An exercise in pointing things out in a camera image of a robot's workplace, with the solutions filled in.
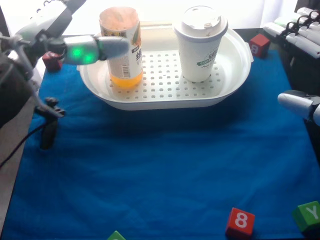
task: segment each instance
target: green led light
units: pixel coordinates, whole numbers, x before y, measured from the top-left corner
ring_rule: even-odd
[[[84,64],[92,64],[95,61],[95,55],[92,53],[87,54],[84,58],[83,58],[83,63]]]
[[[84,54],[83,47],[75,47],[71,51],[71,55],[73,58],[78,59]]]

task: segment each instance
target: blue tablecloth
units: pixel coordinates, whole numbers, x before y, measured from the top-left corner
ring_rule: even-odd
[[[122,111],[75,66],[47,73],[40,96],[67,116],[52,149],[40,132],[27,141],[2,239],[225,239],[232,207],[255,214],[257,239],[302,237],[291,214],[320,201],[320,168],[303,120],[277,102],[289,88],[274,51],[206,108]]]

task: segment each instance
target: robotic hand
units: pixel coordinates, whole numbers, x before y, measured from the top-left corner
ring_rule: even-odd
[[[320,126],[320,96],[288,90],[279,94],[278,102],[296,115]]]
[[[30,96],[35,99],[37,113],[55,119],[63,117],[39,99],[31,80],[37,61],[46,52],[60,54],[65,64],[87,65],[129,50],[129,42],[123,37],[61,37],[72,14],[85,1],[53,1],[14,36],[0,35],[0,128],[19,113]]]

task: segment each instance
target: green cube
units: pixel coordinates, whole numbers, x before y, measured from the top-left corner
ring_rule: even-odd
[[[299,205],[292,216],[301,232],[320,229],[320,204],[318,201]]]
[[[118,231],[114,231],[107,240],[126,240]]]

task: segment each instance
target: cup lid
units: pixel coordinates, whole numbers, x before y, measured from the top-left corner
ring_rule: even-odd
[[[182,20],[173,28],[176,34],[192,42],[210,42],[226,33],[228,21],[209,6],[193,6],[184,12]]]

